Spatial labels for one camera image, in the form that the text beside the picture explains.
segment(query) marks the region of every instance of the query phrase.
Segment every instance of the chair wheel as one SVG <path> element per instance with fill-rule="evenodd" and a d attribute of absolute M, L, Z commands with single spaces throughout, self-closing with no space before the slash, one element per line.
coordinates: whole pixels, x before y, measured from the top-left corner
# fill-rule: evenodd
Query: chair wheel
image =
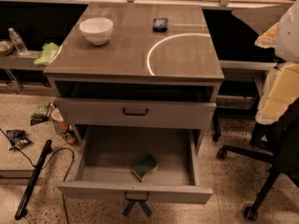
<path fill-rule="evenodd" d="M 219 140 L 219 136 L 218 136 L 217 134 L 214 134 L 214 135 L 213 135 L 213 140 L 214 140 L 215 142 L 217 142 L 217 141 Z"/>
<path fill-rule="evenodd" d="M 248 206 L 244 210 L 244 218 L 248 220 L 255 221 L 258 217 L 258 211 L 252 208 L 251 206 Z"/>
<path fill-rule="evenodd" d="M 217 158 L 224 160 L 226 157 L 227 151 L 224 150 L 223 148 L 220 148 L 218 153 L 217 153 Z"/>

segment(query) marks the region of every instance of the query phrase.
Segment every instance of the drawer handle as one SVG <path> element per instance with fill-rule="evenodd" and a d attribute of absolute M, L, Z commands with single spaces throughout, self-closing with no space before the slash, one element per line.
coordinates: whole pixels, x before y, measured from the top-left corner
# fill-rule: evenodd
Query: drawer handle
<path fill-rule="evenodd" d="M 126 201 L 129 201 L 129 202 L 147 202 L 150 198 L 150 194 L 147 193 L 147 198 L 145 199 L 134 199 L 134 198 L 128 198 L 128 192 L 124 192 L 124 199 Z"/>
<path fill-rule="evenodd" d="M 122 114 L 125 116 L 147 116 L 148 113 L 149 113 L 148 109 L 146 109 L 144 113 L 131 113 L 128 112 L 125 107 L 122 109 Z"/>

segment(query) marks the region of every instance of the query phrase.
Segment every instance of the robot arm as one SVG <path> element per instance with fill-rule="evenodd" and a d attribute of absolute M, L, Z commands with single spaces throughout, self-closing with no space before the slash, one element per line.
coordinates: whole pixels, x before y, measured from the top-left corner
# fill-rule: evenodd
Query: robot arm
<path fill-rule="evenodd" d="M 275 53 L 287 62 L 299 63 L 299 0 L 281 17 Z"/>

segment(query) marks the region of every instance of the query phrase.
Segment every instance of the floor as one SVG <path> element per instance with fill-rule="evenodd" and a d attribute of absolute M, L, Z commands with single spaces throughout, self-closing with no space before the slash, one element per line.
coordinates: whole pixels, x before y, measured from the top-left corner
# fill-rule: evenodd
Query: floor
<path fill-rule="evenodd" d="M 30 116 L 38 105 L 54 100 L 50 88 L 42 85 L 24 85 L 23 90 L 13 94 L 13 88 L 0 84 L 0 128 L 22 129 L 32 140 L 24 147 L 33 163 L 48 139 L 52 140 L 52 150 L 68 147 L 75 152 L 80 145 L 68 145 L 55 132 L 52 120 L 30 126 Z M 66 199 L 65 206 L 69 223 L 163 223 L 163 224 L 199 224 L 199 223 L 249 223 L 243 218 L 247 204 L 251 204 L 265 181 L 269 164 L 248 158 L 228 154 L 224 161 L 216 159 L 223 144 L 248 147 L 253 119 L 220 118 L 222 136 L 216 143 L 212 140 L 213 131 L 208 131 L 198 156 L 201 187 L 213 189 L 213 195 L 205 205 L 178 203 L 149 203 L 152 211 L 147 217 L 139 205 L 135 205 L 128 217 L 121 213 L 126 202 L 102 200 Z M 0 169 L 28 169 L 29 161 L 17 151 L 10 150 L 8 140 L 0 133 Z M 28 179 L 0 179 L 0 223 L 67 223 L 61 192 L 56 184 L 64 179 L 72 160 L 69 149 L 63 149 L 53 156 L 49 165 L 42 170 L 33 195 L 27 205 L 27 215 L 15 220 L 21 197 Z M 256 223 L 298 223 L 299 191 L 284 175 L 260 208 Z"/>

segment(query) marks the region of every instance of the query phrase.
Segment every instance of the black pole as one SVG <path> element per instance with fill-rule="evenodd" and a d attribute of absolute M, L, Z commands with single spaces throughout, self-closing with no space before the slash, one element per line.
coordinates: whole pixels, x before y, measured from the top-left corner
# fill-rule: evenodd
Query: black pole
<path fill-rule="evenodd" d="M 51 145 L 52 141 L 51 140 L 47 140 L 46 144 L 39 156 L 36 168 L 34 169 L 31 178 L 29 180 L 29 183 L 27 185 L 26 191 L 24 192 L 22 198 L 21 198 L 21 203 L 18 207 L 17 213 L 15 215 L 15 219 L 16 220 L 20 220 L 22 217 L 25 216 L 26 214 L 26 206 L 29 203 L 31 194 L 35 188 L 36 185 L 36 181 L 39 177 L 40 171 L 44 165 L 45 159 L 47 157 L 47 154 L 50 153 L 50 145 Z"/>

